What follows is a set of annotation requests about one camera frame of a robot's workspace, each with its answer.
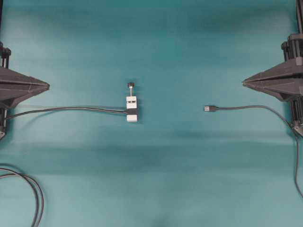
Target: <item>metal usb plug tip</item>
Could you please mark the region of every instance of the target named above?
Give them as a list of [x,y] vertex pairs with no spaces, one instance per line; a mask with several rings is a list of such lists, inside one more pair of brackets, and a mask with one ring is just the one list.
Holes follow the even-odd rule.
[[215,105],[205,105],[204,111],[217,111],[217,107]]

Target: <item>screw knob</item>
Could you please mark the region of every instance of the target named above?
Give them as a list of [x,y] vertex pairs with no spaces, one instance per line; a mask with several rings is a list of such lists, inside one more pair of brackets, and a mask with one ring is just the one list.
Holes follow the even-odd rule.
[[133,88],[133,87],[134,87],[134,83],[128,83],[127,86],[128,86],[129,88]]

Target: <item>black cable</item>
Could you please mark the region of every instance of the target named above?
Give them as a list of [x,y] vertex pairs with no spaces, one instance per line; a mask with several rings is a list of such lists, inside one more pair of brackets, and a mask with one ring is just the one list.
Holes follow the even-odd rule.
[[303,198],[303,193],[302,193],[302,191],[300,189],[300,186],[298,184],[298,168],[299,168],[299,157],[300,157],[299,139],[296,135],[295,130],[293,130],[291,124],[281,114],[279,114],[276,110],[274,110],[274,109],[272,109],[268,106],[264,106],[264,105],[248,105],[248,106],[238,106],[238,107],[217,107],[217,106],[213,106],[214,111],[216,111],[216,110],[241,110],[241,109],[249,109],[249,108],[263,108],[263,109],[267,109],[267,110],[273,112],[282,121],[284,121],[287,124],[287,126],[290,128],[290,130],[293,132],[294,138],[295,138],[295,141],[296,141],[296,161],[295,161],[295,170],[294,170],[294,184],[295,184],[299,194]]
[[38,195],[37,195],[37,191],[36,191],[35,187],[30,183],[30,181],[25,176],[23,176],[22,174],[19,174],[19,173],[15,172],[14,170],[6,169],[6,168],[0,168],[0,171],[6,171],[6,172],[9,172],[9,173],[11,173],[13,175],[16,175],[16,176],[22,178],[23,180],[26,181],[26,183],[28,183],[28,185],[33,190],[34,196],[35,196],[35,201],[36,201],[36,209],[35,209],[35,214],[34,214],[34,218],[33,218],[31,227],[37,227],[37,226],[35,226],[35,223],[37,221],[37,216],[38,216],[38,211],[39,211],[39,199],[38,199]]
[[[41,222],[42,215],[43,215],[43,212],[44,212],[44,195],[43,195],[43,192],[42,192],[42,189],[41,189],[40,185],[38,184],[38,182],[34,178],[32,178],[32,177],[30,177],[26,174],[20,174],[20,175],[24,176],[26,179],[28,179],[30,182],[32,182],[39,190],[40,199],[41,199],[41,210],[40,210],[40,214],[38,216],[38,219],[36,220],[36,225],[35,226],[37,227],[37,226],[39,226],[39,224]],[[18,176],[18,175],[15,175],[15,174],[0,175],[0,179],[6,178],[6,177],[12,177],[12,176]]]
[[93,108],[93,107],[78,106],[78,107],[55,107],[55,108],[42,109],[42,110],[31,110],[31,111],[26,111],[26,112],[8,116],[5,119],[8,120],[8,119],[19,117],[19,116],[22,116],[25,114],[41,113],[41,112],[49,112],[49,111],[61,111],[61,110],[87,110],[87,111],[96,111],[96,112],[103,112],[103,113],[126,114],[126,110],[119,111],[119,110],[107,110],[107,109],[100,109],[100,108]]

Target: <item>teal surface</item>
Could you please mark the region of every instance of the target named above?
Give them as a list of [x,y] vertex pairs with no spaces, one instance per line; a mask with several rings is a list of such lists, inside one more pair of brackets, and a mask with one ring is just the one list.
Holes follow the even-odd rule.
[[[283,61],[294,2],[6,0],[10,68],[51,85],[11,114],[125,108],[129,81],[140,99],[138,123],[89,112],[9,122],[0,162],[41,184],[41,226],[300,226],[286,126],[262,109],[203,111],[258,104],[290,119],[286,104],[241,82]],[[30,226],[34,207],[23,181],[0,181],[1,226]]]

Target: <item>usb connector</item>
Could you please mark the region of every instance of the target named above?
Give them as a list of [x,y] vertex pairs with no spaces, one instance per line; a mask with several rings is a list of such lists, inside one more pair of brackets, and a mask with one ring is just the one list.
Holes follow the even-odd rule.
[[204,111],[217,111],[217,107],[215,105],[205,105]]

